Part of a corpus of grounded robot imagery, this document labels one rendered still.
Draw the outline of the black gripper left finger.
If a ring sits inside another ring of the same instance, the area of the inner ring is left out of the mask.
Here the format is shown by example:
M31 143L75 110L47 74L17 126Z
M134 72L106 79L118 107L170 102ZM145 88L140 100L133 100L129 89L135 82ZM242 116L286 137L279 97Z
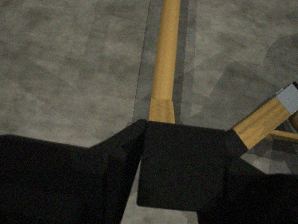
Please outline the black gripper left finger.
M120 224L142 156L145 119L90 147L0 135L0 187L79 198L90 224Z

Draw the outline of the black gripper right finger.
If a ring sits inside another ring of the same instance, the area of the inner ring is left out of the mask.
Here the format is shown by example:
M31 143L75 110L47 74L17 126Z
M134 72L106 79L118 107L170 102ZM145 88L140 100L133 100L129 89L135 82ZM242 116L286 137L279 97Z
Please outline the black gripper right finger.
M221 213L197 212L198 224L273 224L298 207L298 175L265 174L225 147Z

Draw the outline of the tan wooden pole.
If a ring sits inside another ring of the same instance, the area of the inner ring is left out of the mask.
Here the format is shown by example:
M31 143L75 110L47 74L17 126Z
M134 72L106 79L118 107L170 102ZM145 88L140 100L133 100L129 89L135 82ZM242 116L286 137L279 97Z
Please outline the tan wooden pole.
M221 213L226 132L175 124L172 101L180 0L162 0L136 205Z

